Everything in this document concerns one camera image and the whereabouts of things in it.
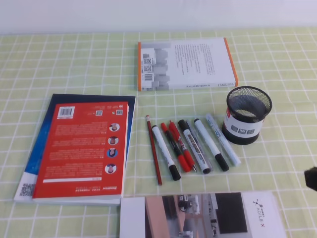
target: red book cover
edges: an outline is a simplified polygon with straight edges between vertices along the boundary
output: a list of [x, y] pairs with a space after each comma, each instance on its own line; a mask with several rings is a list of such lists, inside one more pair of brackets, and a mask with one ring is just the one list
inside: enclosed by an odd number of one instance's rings
[[127, 116], [127, 102], [58, 104], [33, 199], [121, 197]]

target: barcode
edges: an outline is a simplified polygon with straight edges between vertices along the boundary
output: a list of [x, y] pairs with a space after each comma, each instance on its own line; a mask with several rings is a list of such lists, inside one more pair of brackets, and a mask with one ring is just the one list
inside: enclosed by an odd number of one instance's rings
[[60, 111], [61, 116], [70, 116], [72, 112], [72, 108], [64, 108]]
[[152, 65], [143, 66], [143, 72], [152, 72]]
[[144, 74], [144, 80], [145, 81], [153, 81], [153, 74], [152, 73]]
[[143, 59], [144, 64], [152, 64], [152, 59]]
[[122, 114], [123, 114], [123, 110], [117, 110], [117, 111], [115, 112], [115, 114], [116, 114], [116, 115], [122, 115]]
[[103, 112], [102, 111], [96, 111], [96, 116], [102, 116]]
[[57, 119], [68, 118], [71, 119], [74, 116], [75, 107], [60, 107], [58, 111]]
[[34, 186], [35, 186], [35, 184], [24, 183], [22, 190], [20, 192], [20, 196], [32, 197], [33, 191], [34, 191]]

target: tablecloth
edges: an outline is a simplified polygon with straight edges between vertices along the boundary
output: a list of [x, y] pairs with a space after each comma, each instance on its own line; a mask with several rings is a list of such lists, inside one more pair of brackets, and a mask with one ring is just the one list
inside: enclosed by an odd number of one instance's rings
[[[136, 43], [219, 36], [227, 37], [239, 85], [266, 91], [272, 111], [255, 143], [233, 145], [242, 164], [228, 172], [212, 161], [214, 172], [172, 181], [158, 152], [159, 187], [145, 115], [152, 124], [206, 123], [212, 113], [221, 126], [232, 88], [137, 92]], [[115, 238], [119, 208], [12, 202], [52, 93], [137, 96], [125, 196], [270, 190], [288, 236], [317, 237], [317, 192], [303, 174], [317, 164], [316, 27], [0, 36], [0, 237]]]

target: table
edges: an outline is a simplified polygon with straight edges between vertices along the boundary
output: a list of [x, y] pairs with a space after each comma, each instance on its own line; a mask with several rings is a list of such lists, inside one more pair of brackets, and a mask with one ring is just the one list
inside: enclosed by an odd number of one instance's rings
[[[233, 146], [241, 166], [172, 181], [159, 153], [158, 187], [145, 115], [212, 113], [220, 125], [231, 88], [137, 92], [136, 43], [214, 36], [227, 37], [239, 85], [268, 92], [273, 109], [255, 143]], [[125, 196], [271, 190], [289, 237], [317, 237], [317, 192], [303, 175], [317, 164], [316, 27], [0, 36], [0, 237], [114, 238], [119, 208], [12, 203], [52, 93], [137, 96]]]

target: red marker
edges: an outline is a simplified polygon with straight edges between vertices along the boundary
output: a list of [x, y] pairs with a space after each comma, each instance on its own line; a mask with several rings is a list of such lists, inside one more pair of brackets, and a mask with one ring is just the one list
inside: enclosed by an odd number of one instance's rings
[[173, 135], [170, 133], [170, 131], [167, 129], [165, 123], [161, 123], [161, 127], [162, 127], [162, 130], [164, 131], [170, 145], [172, 146], [178, 160], [179, 160], [179, 163], [180, 165], [182, 166], [183, 170], [185, 172], [189, 172], [191, 171], [191, 168], [188, 166], [182, 152], [179, 150], [176, 142], [174, 141], [174, 138], [173, 138]]
[[172, 122], [171, 120], [169, 121], [169, 126], [168, 126], [169, 130], [172, 132], [172, 135], [174, 137], [174, 139], [176, 141], [178, 141], [180, 148], [182, 149], [185, 159], [187, 161], [187, 164], [189, 165], [189, 167], [193, 168], [193, 170], [195, 172], [197, 172], [196, 166], [195, 166], [195, 162], [193, 160], [192, 155], [190, 154], [189, 150], [186, 148], [182, 137], [179, 134], [179, 131], [176, 127], [176, 125], [174, 124], [174, 122]]

